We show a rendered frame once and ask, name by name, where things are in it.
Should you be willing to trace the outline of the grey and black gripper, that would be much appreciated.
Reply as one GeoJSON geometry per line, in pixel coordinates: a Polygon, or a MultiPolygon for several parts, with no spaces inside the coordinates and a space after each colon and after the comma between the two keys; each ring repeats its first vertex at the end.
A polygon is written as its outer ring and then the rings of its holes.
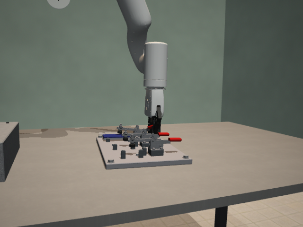
{"type": "Polygon", "coordinates": [[[148,126],[153,125],[148,133],[158,134],[158,132],[160,132],[161,120],[164,114],[163,90],[165,90],[165,88],[145,89],[146,96],[144,114],[148,116],[148,126]]]}

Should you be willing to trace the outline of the grey toggle clamp with red handle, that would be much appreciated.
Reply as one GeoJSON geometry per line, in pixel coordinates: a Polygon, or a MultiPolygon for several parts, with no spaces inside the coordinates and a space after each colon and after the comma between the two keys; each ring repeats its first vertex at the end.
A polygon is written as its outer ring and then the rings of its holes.
{"type": "Polygon", "coordinates": [[[129,147],[134,148],[135,142],[142,142],[142,141],[148,141],[148,153],[151,156],[163,156],[164,155],[164,149],[163,144],[170,144],[170,142],[173,141],[182,141],[181,138],[168,138],[168,140],[161,140],[158,139],[154,133],[151,134],[151,137],[149,138],[143,138],[143,139],[135,139],[134,135],[132,134],[130,139],[128,139],[128,142],[130,142],[129,147]]]}

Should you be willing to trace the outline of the blue plate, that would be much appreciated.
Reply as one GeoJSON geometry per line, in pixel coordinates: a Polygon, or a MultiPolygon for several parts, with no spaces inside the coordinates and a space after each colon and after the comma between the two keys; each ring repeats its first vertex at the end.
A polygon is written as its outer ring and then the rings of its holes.
{"type": "Polygon", "coordinates": [[[110,140],[123,140],[122,134],[103,134],[103,139],[110,138],[110,140]]]}

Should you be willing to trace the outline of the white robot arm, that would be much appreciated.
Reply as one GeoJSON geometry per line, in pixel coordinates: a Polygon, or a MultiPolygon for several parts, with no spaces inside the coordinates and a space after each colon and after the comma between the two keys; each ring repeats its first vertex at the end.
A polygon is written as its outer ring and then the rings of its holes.
{"type": "Polygon", "coordinates": [[[127,24],[127,44],[146,88],[167,87],[168,45],[147,41],[152,23],[145,0],[117,0],[127,24]]]}

